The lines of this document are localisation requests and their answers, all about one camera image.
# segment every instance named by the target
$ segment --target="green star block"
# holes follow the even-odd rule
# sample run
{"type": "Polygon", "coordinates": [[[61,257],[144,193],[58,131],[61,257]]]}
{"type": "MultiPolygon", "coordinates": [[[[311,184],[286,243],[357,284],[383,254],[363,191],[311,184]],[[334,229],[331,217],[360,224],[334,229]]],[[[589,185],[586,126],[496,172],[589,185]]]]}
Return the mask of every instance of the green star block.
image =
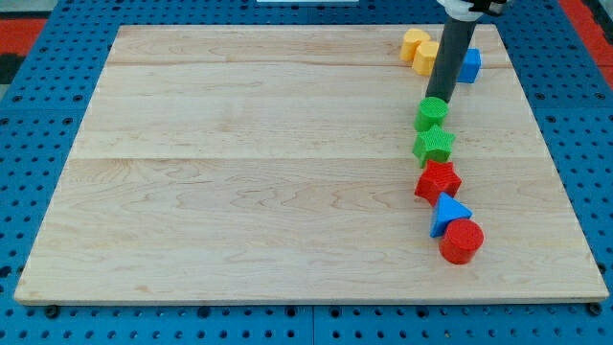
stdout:
{"type": "Polygon", "coordinates": [[[426,131],[432,125],[442,127],[448,112],[449,107],[443,100],[436,97],[426,97],[420,102],[413,127],[416,131],[426,131]]]}
{"type": "Polygon", "coordinates": [[[413,154],[420,160],[420,167],[423,168],[428,159],[439,163],[446,162],[455,139],[455,134],[444,131],[439,125],[432,125],[430,129],[418,133],[413,154]]]}

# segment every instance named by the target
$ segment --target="yellow block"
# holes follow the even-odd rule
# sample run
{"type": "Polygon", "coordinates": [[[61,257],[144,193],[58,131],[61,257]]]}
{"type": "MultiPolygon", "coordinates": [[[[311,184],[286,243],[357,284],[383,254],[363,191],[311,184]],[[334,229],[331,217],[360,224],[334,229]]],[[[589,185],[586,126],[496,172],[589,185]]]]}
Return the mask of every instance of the yellow block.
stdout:
{"type": "Polygon", "coordinates": [[[402,39],[402,47],[400,48],[400,59],[410,61],[415,56],[415,51],[422,42],[430,40],[430,35],[424,30],[409,29],[402,39]]]}
{"type": "Polygon", "coordinates": [[[423,42],[415,52],[413,69],[422,76],[429,76],[439,51],[439,42],[423,42]]]}

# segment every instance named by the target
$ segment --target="toy block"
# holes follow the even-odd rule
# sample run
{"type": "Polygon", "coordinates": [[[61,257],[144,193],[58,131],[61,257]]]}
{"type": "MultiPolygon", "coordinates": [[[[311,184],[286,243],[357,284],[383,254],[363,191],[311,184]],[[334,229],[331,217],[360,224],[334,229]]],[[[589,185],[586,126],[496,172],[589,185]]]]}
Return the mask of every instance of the toy block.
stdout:
{"type": "Polygon", "coordinates": [[[438,51],[439,42],[422,42],[422,44],[418,46],[418,49],[415,52],[415,58],[413,59],[413,69],[419,75],[431,75],[432,69],[434,68],[434,60],[437,57],[438,51]]]}
{"type": "Polygon", "coordinates": [[[469,219],[471,217],[472,211],[460,201],[442,192],[432,212],[430,237],[442,236],[447,225],[455,219],[469,219]]]}
{"type": "Polygon", "coordinates": [[[424,30],[409,29],[402,38],[402,46],[400,47],[400,59],[403,61],[412,61],[415,57],[415,52],[422,42],[430,40],[430,35],[424,30]]]}
{"type": "Polygon", "coordinates": [[[451,145],[456,139],[455,134],[444,131],[439,125],[419,132],[413,146],[413,154],[420,160],[420,167],[425,166],[428,159],[444,163],[451,154],[451,145]]]}
{"type": "Polygon", "coordinates": [[[426,97],[420,102],[413,127],[416,131],[426,131],[432,125],[442,127],[448,112],[449,107],[445,101],[436,97],[426,97]]]}
{"type": "Polygon", "coordinates": [[[453,162],[439,163],[428,159],[421,174],[415,195],[428,200],[434,207],[441,193],[455,196],[462,184],[462,179],[453,171],[453,162]]]}
{"type": "Polygon", "coordinates": [[[484,240],[483,230],[477,223],[470,219],[456,219],[447,225],[439,251],[452,264],[468,264],[484,240]]]}
{"type": "Polygon", "coordinates": [[[474,83],[481,69],[481,53],[479,49],[470,48],[466,52],[458,82],[474,83]]]}

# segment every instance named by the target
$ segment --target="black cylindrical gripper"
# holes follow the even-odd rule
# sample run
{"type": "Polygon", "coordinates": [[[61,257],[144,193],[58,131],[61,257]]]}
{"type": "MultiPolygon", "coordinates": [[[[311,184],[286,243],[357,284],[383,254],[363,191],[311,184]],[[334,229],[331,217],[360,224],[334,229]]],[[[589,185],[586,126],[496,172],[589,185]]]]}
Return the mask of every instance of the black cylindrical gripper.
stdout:
{"type": "Polygon", "coordinates": [[[476,25],[476,21],[447,17],[425,97],[438,97],[449,103],[476,25]]]}

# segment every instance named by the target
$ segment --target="wood grain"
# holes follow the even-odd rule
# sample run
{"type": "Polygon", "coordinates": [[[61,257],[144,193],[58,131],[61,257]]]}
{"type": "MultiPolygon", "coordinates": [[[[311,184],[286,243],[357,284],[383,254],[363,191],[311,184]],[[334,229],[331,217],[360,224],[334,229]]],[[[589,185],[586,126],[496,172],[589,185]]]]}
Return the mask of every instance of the wood grain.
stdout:
{"type": "MultiPolygon", "coordinates": [[[[434,37],[440,26],[422,26],[434,37]]],[[[405,26],[122,27],[15,298],[475,304],[608,295],[492,26],[445,129],[486,231],[465,266],[413,196],[427,80],[405,26]]]]}

